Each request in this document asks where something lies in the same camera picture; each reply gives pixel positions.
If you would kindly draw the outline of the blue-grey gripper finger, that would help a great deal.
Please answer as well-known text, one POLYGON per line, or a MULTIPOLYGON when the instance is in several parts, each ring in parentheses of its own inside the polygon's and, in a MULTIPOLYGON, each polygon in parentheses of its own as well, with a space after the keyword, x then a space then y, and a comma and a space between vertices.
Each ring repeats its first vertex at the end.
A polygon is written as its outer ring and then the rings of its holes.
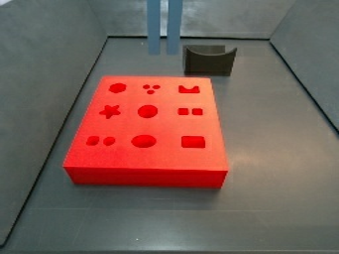
POLYGON ((161 0, 147 0, 149 54, 161 54, 161 0))
POLYGON ((169 0, 167 54, 177 55, 181 44, 183 0, 169 0))

